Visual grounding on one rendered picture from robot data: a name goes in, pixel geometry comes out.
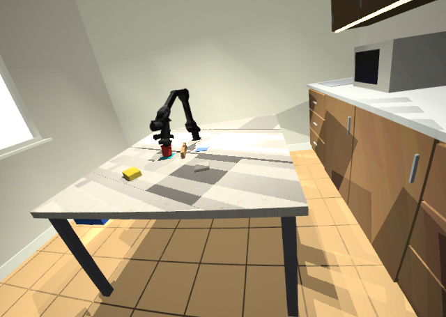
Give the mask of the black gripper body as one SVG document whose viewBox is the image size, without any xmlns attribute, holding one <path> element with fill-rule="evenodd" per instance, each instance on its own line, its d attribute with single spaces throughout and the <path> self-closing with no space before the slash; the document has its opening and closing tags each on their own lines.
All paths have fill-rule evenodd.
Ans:
<svg viewBox="0 0 446 317">
<path fill-rule="evenodd" d="M 170 138 L 174 138 L 174 136 L 172 135 L 172 134 L 170 134 L 170 129 L 167 129 L 167 130 L 161 130 L 161 132 L 162 132 L 162 136 L 163 136 L 163 139 L 161 139 L 161 140 L 159 140 L 158 141 L 158 144 L 159 145 L 165 145 L 165 144 L 168 144 L 169 143 L 169 141 L 170 141 Z"/>
</svg>

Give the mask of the tan wooden bar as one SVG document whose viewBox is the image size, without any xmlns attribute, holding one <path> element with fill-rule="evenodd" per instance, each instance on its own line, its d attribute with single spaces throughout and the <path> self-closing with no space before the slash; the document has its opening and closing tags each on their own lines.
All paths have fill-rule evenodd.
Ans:
<svg viewBox="0 0 446 317">
<path fill-rule="evenodd" d="M 187 144 L 186 144 L 186 142 L 184 142 L 182 145 L 181 151 L 180 151 L 180 155 L 181 155 L 182 159 L 185 158 L 186 151 L 187 151 Z"/>
</svg>

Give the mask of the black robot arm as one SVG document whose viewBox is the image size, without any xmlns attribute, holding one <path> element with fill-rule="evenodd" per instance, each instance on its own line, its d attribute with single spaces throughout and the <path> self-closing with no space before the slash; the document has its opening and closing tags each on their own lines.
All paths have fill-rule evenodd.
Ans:
<svg viewBox="0 0 446 317">
<path fill-rule="evenodd" d="M 192 141 L 200 140 L 201 137 L 199 136 L 199 132 L 201 131 L 201 128 L 198 127 L 196 122 L 193 120 L 190 105 L 188 102 L 189 92 L 186 88 L 170 92 L 170 95 L 167 98 L 164 106 L 158 110 L 155 120 L 152 120 L 150 123 L 149 127 L 151 131 L 154 132 L 158 130 L 170 129 L 169 121 L 172 120 L 169 118 L 169 116 L 171 113 L 171 108 L 177 96 L 183 105 L 183 110 L 185 112 L 185 117 L 187 120 L 185 123 L 185 129 L 187 129 L 189 133 L 192 133 Z M 162 132 L 160 132 L 159 134 L 154 134 L 153 138 L 154 140 L 163 139 Z"/>
</svg>

